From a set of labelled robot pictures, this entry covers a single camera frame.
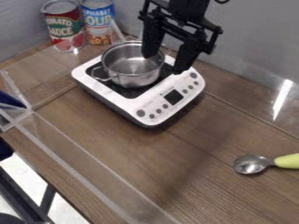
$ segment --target yellow spoon handle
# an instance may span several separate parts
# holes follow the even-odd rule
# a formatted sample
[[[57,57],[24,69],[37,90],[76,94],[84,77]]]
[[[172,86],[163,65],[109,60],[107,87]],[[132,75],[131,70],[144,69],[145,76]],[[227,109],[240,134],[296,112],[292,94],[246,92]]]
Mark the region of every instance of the yellow spoon handle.
[[[276,158],[275,165],[280,168],[299,169],[299,153]]]

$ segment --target table surface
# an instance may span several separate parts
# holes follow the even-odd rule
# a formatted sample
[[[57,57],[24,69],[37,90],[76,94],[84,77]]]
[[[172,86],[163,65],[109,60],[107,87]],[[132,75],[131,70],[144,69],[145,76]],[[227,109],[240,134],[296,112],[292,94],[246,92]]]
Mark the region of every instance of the table surface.
[[[37,114],[180,223],[298,223],[299,171],[246,177],[231,168],[244,154],[298,152],[298,86],[274,117],[284,80],[271,89],[198,61],[204,94],[164,126],[141,129],[71,78],[72,68],[107,48],[87,45],[73,55],[44,45],[3,63]],[[92,223],[125,223],[17,129],[3,138]]]

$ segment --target spoon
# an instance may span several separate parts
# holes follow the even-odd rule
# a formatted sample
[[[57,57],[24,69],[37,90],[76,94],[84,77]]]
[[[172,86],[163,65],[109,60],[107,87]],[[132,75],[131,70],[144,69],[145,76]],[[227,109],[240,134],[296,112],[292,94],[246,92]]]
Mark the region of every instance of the spoon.
[[[276,159],[247,155],[235,161],[234,170],[240,174],[248,175],[262,172],[270,166],[286,169],[299,169],[299,153]]]

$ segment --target can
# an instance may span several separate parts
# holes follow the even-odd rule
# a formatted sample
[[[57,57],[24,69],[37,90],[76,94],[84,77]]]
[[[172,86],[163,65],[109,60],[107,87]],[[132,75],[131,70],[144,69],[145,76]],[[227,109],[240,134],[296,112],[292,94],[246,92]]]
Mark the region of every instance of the can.
[[[81,3],[88,42],[105,46],[112,42],[111,19],[115,19],[115,6],[109,0],[85,0]]]
[[[41,7],[53,47],[71,52],[83,47],[84,28],[80,22],[80,7],[73,0],[51,0]]]

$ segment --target can label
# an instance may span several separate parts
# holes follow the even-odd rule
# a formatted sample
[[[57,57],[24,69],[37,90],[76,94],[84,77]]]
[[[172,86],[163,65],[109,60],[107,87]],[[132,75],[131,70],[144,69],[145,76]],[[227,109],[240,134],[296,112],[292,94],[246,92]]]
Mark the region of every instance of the can label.
[[[81,11],[88,42],[93,45],[109,45],[112,42],[109,21],[115,18],[113,4],[96,9],[91,9],[88,6],[81,5]]]
[[[59,51],[71,52],[83,47],[85,35],[80,24],[79,8],[57,15],[45,13],[45,23],[51,42]]]

